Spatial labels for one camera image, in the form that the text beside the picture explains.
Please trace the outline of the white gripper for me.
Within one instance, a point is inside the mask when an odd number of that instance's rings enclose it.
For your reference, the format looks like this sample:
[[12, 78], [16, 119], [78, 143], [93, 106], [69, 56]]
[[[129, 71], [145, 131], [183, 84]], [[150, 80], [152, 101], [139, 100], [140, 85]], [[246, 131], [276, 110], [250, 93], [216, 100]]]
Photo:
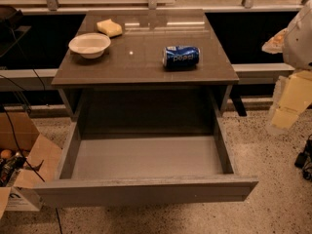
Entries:
[[[297, 69], [312, 69], [312, 0], [309, 0], [291, 20], [261, 50], [268, 54], [283, 53], [284, 62]], [[273, 93], [270, 125], [288, 130], [312, 104], [312, 72], [301, 70], [289, 77], [280, 76]]]

